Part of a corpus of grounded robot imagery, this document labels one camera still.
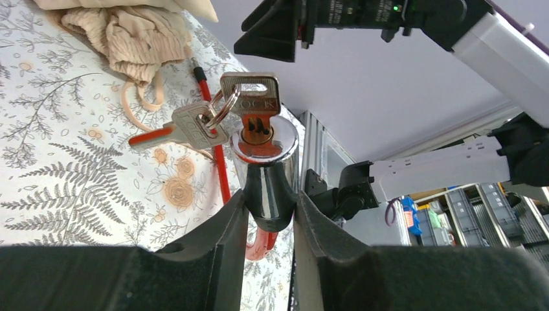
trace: fern leaf print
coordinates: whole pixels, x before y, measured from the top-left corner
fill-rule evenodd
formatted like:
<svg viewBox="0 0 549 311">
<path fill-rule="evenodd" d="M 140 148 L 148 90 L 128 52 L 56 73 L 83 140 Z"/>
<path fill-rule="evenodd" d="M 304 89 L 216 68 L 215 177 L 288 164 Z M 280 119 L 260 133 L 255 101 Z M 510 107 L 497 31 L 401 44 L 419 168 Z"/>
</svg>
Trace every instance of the fern leaf print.
<svg viewBox="0 0 549 311">
<path fill-rule="evenodd" d="M 96 240 L 99 236 L 113 235 L 109 222 L 124 224 L 115 210 L 115 206 L 129 206 L 117 179 L 117 172 L 126 169 L 115 160 L 122 153 L 79 139 L 86 150 L 50 144 L 69 154 L 72 161 L 52 163 L 20 176 L 49 176 L 58 179 L 57 184 L 47 185 L 19 201 L 0 203 L 5 209 L 39 211 L 37 216 L 5 225 L 9 230 L 44 231 L 42 239 L 20 245 L 100 245 Z"/>
</svg>

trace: red lock cable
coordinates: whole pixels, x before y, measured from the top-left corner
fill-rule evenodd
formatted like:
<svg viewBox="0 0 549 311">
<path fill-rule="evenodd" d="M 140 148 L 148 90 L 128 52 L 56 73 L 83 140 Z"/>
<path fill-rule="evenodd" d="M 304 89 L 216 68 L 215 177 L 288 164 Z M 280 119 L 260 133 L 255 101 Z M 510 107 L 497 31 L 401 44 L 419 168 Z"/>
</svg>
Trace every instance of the red lock cable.
<svg viewBox="0 0 549 311">
<path fill-rule="evenodd" d="M 192 72 L 194 74 L 196 82 L 200 87 L 200 91 L 202 92 L 202 98 L 208 102 L 211 101 L 212 94 L 210 93 L 210 88 L 208 87 L 204 69 L 198 64 L 196 58 L 192 56 L 192 51 L 188 46 L 185 47 L 185 54 L 192 61 Z M 227 177 L 227 168 L 225 164 L 225 156 L 223 154 L 223 147 L 221 145 L 214 147 L 214 157 L 218 167 L 221 197 L 223 198 L 223 204 L 227 204 L 227 202 L 230 200 L 230 189 L 229 180 Z M 254 244 L 246 243 L 246 259 L 257 261 L 265 258 L 269 251 L 274 248 L 277 236 L 278 233 L 267 232 L 258 227 Z"/>
</svg>

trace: lock cylinder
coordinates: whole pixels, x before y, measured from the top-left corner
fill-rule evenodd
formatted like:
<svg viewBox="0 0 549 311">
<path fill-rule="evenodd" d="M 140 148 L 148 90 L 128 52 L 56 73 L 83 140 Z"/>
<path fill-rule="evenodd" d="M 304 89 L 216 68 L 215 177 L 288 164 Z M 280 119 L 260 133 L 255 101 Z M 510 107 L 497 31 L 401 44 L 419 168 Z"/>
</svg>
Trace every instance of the lock cylinder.
<svg viewBox="0 0 549 311">
<path fill-rule="evenodd" d="M 246 207 L 264 231 L 279 232 L 291 221 L 299 189 L 298 142 L 295 126 L 279 115 L 267 122 L 248 118 L 230 138 Z"/>
</svg>

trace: beige cloth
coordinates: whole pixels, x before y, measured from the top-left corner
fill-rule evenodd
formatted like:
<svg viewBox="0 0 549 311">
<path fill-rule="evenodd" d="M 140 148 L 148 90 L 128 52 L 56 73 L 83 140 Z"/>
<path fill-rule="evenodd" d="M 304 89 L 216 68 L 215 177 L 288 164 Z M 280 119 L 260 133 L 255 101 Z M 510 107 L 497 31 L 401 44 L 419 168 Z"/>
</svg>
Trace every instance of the beige cloth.
<svg viewBox="0 0 549 311">
<path fill-rule="evenodd" d="M 217 22 L 218 16 L 210 0 L 34 0 L 42 10 L 66 8 L 111 8 L 113 6 L 149 5 L 170 12 L 188 11 L 194 16 Z"/>
<path fill-rule="evenodd" d="M 112 70 L 139 86 L 148 85 L 162 64 L 184 60 L 190 41 L 180 13 L 152 6 L 72 8 L 61 23 L 86 35 Z"/>
</svg>

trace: floral tablecloth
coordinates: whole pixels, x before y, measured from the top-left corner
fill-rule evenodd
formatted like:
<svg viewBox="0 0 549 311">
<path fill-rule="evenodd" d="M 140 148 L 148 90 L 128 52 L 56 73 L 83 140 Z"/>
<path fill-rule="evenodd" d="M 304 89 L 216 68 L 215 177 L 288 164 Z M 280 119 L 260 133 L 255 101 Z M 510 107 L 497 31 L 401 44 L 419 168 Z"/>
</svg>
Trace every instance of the floral tablecloth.
<svg viewBox="0 0 549 311">
<path fill-rule="evenodd" d="M 192 49 L 216 92 L 223 72 L 246 69 L 186 17 Z M 176 144 L 128 148 L 128 138 L 141 131 L 120 105 L 125 77 L 111 72 L 85 40 L 51 24 L 31 0 L 0 0 L 0 52 L 2 246 L 133 244 L 155 251 L 222 207 L 209 159 Z M 188 62 L 165 66 L 162 77 L 160 110 L 131 104 L 151 128 L 201 99 Z M 282 115 L 302 141 L 304 127 L 285 108 Z M 229 117 L 225 126 L 231 131 L 237 123 Z M 225 155 L 234 192 L 239 185 L 228 148 Z M 254 230 L 251 222 L 250 239 Z M 241 310 L 287 308 L 292 248 L 288 228 L 266 259 L 246 261 Z"/>
</svg>

